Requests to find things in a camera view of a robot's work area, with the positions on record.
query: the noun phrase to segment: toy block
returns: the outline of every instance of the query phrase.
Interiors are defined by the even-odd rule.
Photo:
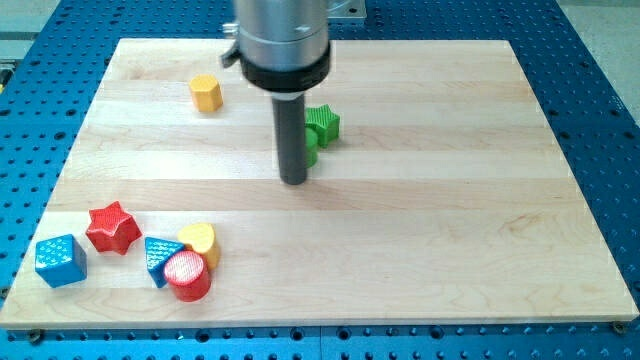
[[[340,136],[340,116],[333,113],[329,105],[306,108],[305,117],[305,126],[316,132],[320,147],[326,148]]]
[[[73,235],[36,244],[36,273],[52,288],[87,278],[87,254]]]
[[[164,267],[164,277],[173,294],[181,301],[201,299],[211,288],[211,277],[202,256],[193,251],[180,251]]]
[[[163,274],[167,261],[179,251],[184,250],[184,244],[147,237],[144,239],[144,249],[147,254],[147,271],[156,286],[161,288],[167,284]]]
[[[183,243],[187,249],[202,255],[209,270],[218,266],[220,246],[216,241],[213,224],[197,223],[185,226],[178,233],[178,241]]]
[[[91,224],[86,234],[98,252],[125,255],[129,245],[142,236],[133,216],[122,210],[117,201],[104,209],[89,210],[89,215]]]
[[[310,168],[318,161],[318,134],[310,128],[305,128],[307,148],[307,167]]]
[[[213,112],[222,106],[220,84],[213,75],[197,75],[189,82],[193,105],[200,112]]]

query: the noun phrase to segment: yellow heart block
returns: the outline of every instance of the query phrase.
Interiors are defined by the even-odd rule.
[[[213,224],[197,223],[185,226],[178,233],[178,241],[187,249],[200,254],[207,262],[209,270],[218,266],[220,261],[220,246],[216,241]]]

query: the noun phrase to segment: blue triangle block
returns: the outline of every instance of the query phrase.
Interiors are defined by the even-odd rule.
[[[147,271],[156,286],[161,288],[167,284],[163,274],[164,265],[175,253],[184,250],[184,244],[147,237],[144,239],[144,249],[147,254]]]

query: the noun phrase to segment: black cylindrical tool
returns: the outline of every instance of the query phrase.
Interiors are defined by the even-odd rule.
[[[272,94],[280,178],[289,185],[307,179],[304,93]]]

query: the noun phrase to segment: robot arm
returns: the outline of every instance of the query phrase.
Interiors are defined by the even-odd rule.
[[[329,73],[326,0],[234,0],[236,44],[223,65],[239,59],[244,76],[272,94],[280,178],[306,180],[304,91]]]

